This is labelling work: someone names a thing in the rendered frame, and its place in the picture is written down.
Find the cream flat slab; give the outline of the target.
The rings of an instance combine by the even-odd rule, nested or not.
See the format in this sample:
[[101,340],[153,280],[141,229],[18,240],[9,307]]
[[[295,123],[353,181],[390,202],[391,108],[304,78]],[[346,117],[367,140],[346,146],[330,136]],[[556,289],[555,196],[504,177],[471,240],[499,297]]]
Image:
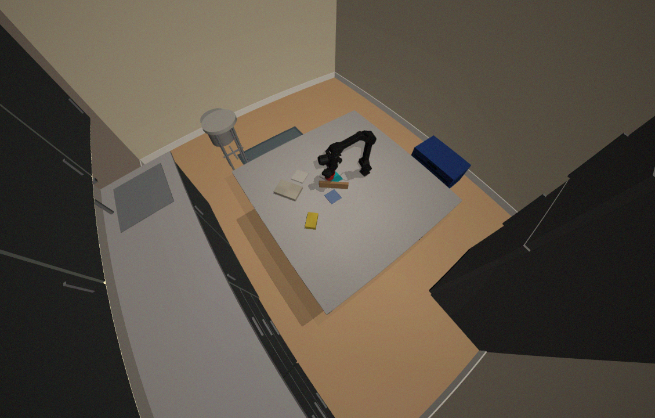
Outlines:
[[303,183],[307,175],[308,175],[307,172],[302,172],[301,170],[297,170],[294,176],[292,177],[292,180]]

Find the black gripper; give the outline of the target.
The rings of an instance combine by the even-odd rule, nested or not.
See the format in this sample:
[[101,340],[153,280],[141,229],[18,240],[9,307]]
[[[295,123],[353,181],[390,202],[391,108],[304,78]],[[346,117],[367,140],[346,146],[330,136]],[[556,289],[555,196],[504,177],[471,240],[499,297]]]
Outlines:
[[324,169],[324,171],[322,172],[322,175],[327,177],[327,178],[330,178],[331,175],[334,174],[334,171],[338,168],[338,162],[339,162],[339,164],[342,163],[342,158],[338,157],[338,161],[335,164],[329,162],[329,167]]

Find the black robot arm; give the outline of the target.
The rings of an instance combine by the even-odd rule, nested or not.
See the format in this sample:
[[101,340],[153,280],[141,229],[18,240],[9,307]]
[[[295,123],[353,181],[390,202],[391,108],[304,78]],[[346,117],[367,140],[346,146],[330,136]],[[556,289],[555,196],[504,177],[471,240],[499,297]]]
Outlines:
[[[366,145],[364,147],[364,153],[362,158],[359,159],[359,164],[361,165],[361,170],[359,170],[359,173],[362,174],[362,176],[366,176],[370,173],[370,170],[372,170],[371,165],[370,165],[370,152],[371,152],[371,146],[375,144],[376,137],[373,134],[372,131],[358,131],[356,134],[353,136],[350,136],[348,139],[344,139],[341,142],[335,142],[333,145],[330,145],[327,150],[325,150],[325,154],[321,154],[317,159],[319,160],[319,165],[327,165],[329,167],[329,162],[330,163],[337,163],[338,157],[342,156],[343,150],[345,150],[348,146],[353,145],[357,141],[365,141]],[[329,152],[330,151],[330,152]]]

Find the brown wooden plank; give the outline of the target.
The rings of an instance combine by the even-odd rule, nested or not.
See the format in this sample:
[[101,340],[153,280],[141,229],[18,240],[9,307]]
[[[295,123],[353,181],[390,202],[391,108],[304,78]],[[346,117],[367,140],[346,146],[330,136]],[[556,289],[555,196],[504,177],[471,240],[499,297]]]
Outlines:
[[339,189],[348,189],[348,182],[326,182],[319,181],[319,187],[321,188],[339,188]]

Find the yellow rectangular block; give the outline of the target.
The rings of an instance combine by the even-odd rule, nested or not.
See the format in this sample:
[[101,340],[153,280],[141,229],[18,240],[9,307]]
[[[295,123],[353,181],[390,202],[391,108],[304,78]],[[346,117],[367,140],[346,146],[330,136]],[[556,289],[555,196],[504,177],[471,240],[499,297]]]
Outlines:
[[319,213],[318,212],[307,212],[305,228],[306,229],[316,230],[316,225],[317,225],[317,219],[318,218],[319,218]]

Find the beige flat rectangular block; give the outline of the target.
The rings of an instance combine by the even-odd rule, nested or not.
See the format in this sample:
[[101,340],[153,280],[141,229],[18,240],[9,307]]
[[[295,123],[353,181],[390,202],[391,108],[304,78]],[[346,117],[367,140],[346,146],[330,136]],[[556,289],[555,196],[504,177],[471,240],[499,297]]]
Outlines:
[[302,189],[303,187],[300,185],[281,180],[273,192],[280,196],[296,201]]

